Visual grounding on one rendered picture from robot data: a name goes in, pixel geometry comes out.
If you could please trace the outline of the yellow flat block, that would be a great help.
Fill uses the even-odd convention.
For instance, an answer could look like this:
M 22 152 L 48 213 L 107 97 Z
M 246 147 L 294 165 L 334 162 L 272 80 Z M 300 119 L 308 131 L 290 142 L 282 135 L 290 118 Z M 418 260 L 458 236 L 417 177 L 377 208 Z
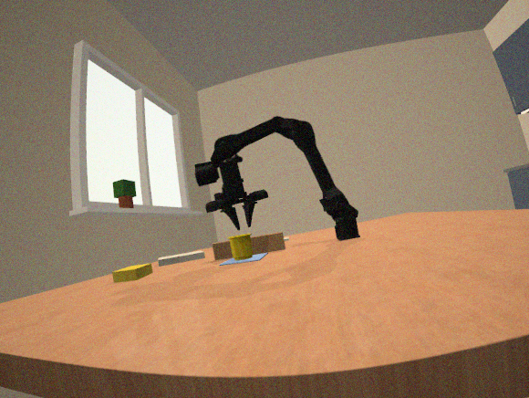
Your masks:
M 143 277 L 148 276 L 149 274 L 152 274 L 152 268 L 151 264 L 144 264 L 144 265 L 136 265 L 131 267 L 125 267 L 123 269 L 120 269 L 118 271 L 113 271 L 113 282 L 114 283 L 120 283 L 120 282 L 127 282 L 127 281 L 135 281 L 138 279 L 141 279 Z

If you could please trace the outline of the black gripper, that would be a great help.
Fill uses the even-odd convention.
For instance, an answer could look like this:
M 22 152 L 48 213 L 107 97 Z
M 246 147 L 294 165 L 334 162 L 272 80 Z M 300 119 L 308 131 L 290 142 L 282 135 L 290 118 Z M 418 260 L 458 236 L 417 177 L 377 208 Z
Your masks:
M 235 207 L 232 207 L 232 205 L 244 203 L 242 207 L 244 209 L 246 223 L 248 227 L 251 227 L 254 205 L 257 204 L 256 201 L 268 198 L 268 194 L 265 189 L 255 191 L 247 195 L 247 193 L 244 191 L 243 181 L 244 179 L 241 179 L 241 176 L 234 176 L 223 179 L 222 186 L 225 191 L 226 201 L 222 201 L 222 199 L 219 199 L 211 201 L 205 206 L 207 213 L 221 209 L 222 211 L 220 212 L 224 212 L 226 215 L 228 215 L 228 217 L 231 219 L 238 231 L 240 230 L 240 226 Z M 239 199 L 240 197 L 243 199 Z M 235 201 L 231 201 L 233 199 Z

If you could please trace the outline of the beige flat rectangular block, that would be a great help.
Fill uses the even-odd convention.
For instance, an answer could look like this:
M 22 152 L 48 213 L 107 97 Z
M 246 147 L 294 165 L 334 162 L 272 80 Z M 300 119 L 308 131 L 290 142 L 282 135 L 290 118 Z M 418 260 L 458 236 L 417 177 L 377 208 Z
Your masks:
M 182 253 L 182 254 L 178 254 L 178 255 L 170 256 L 170 257 L 159 257 L 158 261 L 159 261 L 159 267 L 161 267 L 161 266 L 172 265 L 175 263 L 183 263 L 183 262 L 187 262 L 191 260 L 199 260 L 202 258 L 205 258 L 204 251 L 199 250 L 199 251 L 186 253 L 186 254 Z

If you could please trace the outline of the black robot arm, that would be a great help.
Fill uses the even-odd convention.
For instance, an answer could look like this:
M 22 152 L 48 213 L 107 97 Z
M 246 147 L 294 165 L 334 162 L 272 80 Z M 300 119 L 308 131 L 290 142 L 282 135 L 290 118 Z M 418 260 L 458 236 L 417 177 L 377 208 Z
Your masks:
M 327 212 L 334 221 L 337 220 L 335 230 L 338 241 L 360 237 L 356 220 L 358 210 L 348 203 L 345 195 L 335 186 L 316 146 L 313 128 L 309 122 L 303 120 L 276 116 L 243 133 L 219 138 L 214 144 L 211 161 L 194 165 L 198 186 L 216 183 L 220 178 L 217 167 L 220 167 L 222 180 L 241 176 L 237 163 L 241 162 L 243 157 L 238 156 L 237 153 L 245 146 L 274 132 L 292 140 L 305 155 L 323 193 L 323 199 L 319 202 L 324 212 Z

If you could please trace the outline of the wooden rail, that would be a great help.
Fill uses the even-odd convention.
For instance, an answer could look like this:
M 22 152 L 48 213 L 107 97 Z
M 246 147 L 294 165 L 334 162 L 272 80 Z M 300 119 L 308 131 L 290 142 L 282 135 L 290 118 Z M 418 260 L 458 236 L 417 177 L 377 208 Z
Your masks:
M 250 238 L 253 255 L 285 249 L 283 232 Z M 212 245 L 214 260 L 233 258 L 233 250 L 230 240 L 213 243 Z

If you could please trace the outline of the yellow cup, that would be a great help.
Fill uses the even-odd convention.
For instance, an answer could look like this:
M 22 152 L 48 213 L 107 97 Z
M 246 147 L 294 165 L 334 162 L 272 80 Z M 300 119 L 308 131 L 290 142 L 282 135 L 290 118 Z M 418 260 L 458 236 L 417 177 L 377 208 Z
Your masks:
M 228 237 L 233 250 L 233 258 L 236 261 L 252 257 L 253 249 L 250 236 L 251 234 Z

